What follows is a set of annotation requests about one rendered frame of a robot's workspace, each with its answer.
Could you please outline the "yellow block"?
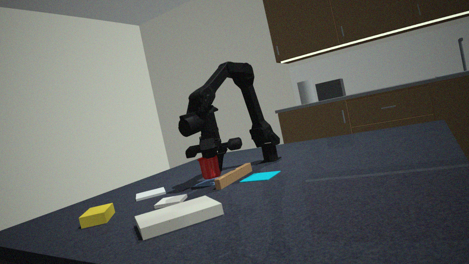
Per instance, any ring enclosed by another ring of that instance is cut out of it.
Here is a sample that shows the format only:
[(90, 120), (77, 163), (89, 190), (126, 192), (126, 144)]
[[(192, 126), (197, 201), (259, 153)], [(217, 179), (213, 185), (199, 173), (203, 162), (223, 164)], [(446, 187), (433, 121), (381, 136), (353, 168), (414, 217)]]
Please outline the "yellow block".
[(113, 203), (89, 208), (79, 217), (81, 229), (108, 223), (113, 214), (115, 214)]

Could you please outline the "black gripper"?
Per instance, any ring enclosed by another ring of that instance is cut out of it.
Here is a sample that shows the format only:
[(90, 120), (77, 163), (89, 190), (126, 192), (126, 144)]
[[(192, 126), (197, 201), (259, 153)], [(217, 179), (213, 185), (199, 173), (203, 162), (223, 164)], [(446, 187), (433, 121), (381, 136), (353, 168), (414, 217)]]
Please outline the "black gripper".
[[(201, 130), (201, 136), (203, 136), (204, 139), (209, 138), (210, 134), (213, 134), (216, 139), (220, 138), (217, 126), (214, 128), (207, 129), (207, 130)], [(220, 171), (222, 171), (223, 158), (227, 150), (230, 149), (232, 151), (232, 150), (240, 149), (241, 146), (242, 146), (242, 141), (240, 137), (235, 137), (235, 138), (229, 139), (229, 141), (226, 143), (222, 143), (222, 149), (218, 150), (217, 152), (218, 167)], [(186, 150), (186, 157), (193, 158), (197, 155), (197, 153), (201, 153), (200, 146), (199, 145), (190, 146)]]

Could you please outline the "light brown wooden plank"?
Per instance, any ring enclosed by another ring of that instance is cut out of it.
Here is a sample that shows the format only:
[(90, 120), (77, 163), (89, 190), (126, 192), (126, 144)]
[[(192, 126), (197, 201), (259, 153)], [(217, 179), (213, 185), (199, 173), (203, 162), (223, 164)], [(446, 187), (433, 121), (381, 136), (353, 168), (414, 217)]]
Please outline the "light brown wooden plank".
[(228, 172), (214, 180), (216, 190), (221, 190), (224, 187), (227, 187), (229, 184), (237, 181), (250, 172), (252, 172), (251, 163), (246, 163), (236, 169), (233, 169), (231, 172)]

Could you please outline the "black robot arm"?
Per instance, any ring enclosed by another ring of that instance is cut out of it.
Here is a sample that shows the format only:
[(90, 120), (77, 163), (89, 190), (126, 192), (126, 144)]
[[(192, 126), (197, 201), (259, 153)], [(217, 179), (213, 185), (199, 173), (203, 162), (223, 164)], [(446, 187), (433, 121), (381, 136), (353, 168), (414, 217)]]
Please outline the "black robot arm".
[[(276, 145), (280, 144), (280, 138), (274, 133), (271, 125), (265, 121), (256, 92), (253, 86), (254, 72), (252, 66), (245, 62), (224, 62), (207, 80), (189, 96), (189, 105), (186, 115), (180, 116), (179, 131), (184, 137), (217, 127), (214, 112), (217, 107), (212, 105), (215, 93), (220, 85), (229, 77), (241, 89), (248, 113), (251, 117), (252, 128), (250, 130), (252, 140), (256, 147), (262, 147), (264, 161), (274, 162), (281, 157), (277, 155)], [(199, 137), (199, 146), (203, 158), (216, 156), (222, 149), (221, 139), (216, 139), (213, 134), (209, 138)]]

